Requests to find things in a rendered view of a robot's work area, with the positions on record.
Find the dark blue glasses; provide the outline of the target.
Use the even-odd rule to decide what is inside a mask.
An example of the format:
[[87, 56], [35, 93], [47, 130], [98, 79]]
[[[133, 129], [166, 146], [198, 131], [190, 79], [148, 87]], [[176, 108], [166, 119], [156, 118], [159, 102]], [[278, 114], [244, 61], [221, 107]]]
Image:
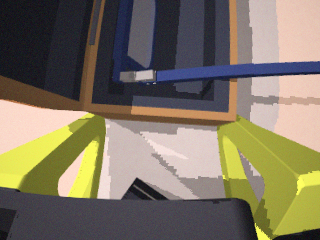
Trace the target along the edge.
[[[234, 64], [153, 71], [158, 0], [120, 0], [113, 82], [140, 86], [205, 80], [320, 74], [320, 61]], [[133, 71], [126, 72], [126, 66]]]

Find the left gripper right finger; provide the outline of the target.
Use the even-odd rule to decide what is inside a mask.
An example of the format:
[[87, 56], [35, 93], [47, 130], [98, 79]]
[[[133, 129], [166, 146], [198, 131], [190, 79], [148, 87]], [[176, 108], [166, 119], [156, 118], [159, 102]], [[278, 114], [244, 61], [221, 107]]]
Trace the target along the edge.
[[[238, 114], [217, 137], [225, 196], [249, 202], [258, 240], [320, 228], [320, 152]], [[264, 179], [260, 205], [238, 149]]]

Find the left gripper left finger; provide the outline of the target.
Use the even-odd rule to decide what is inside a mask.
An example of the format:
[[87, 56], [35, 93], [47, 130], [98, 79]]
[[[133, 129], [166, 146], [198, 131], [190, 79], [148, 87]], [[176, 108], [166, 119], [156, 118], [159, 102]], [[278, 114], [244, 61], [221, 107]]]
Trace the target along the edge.
[[60, 196], [60, 177], [85, 150], [67, 197], [97, 198], [106, 137], [105, 118], [88, 113], [0, 155], [0, 187]]

